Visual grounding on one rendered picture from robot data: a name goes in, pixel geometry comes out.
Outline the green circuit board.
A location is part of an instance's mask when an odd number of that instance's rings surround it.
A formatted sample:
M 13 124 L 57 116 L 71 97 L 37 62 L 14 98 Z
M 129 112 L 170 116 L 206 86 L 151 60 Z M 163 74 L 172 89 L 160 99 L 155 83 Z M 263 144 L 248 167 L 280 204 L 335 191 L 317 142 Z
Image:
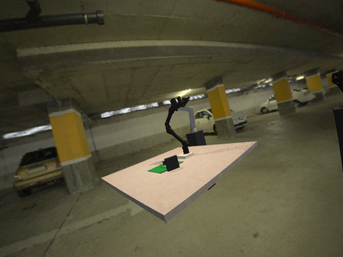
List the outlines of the green circuit board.
M 179 164 L 182 163 L 182 162 L 184 162 L 184 161 L 179 161 Z M 149 170 L 149 172 L 155 172 L 155 173 L 160 173 L 160 174 L 165 172 L 165 171 L 167 171 L 167 168 L 166 168 L 166 165 L 163 165 L 163 164 L 158 165 L 157 167 L 152 168 L 151 170 Z

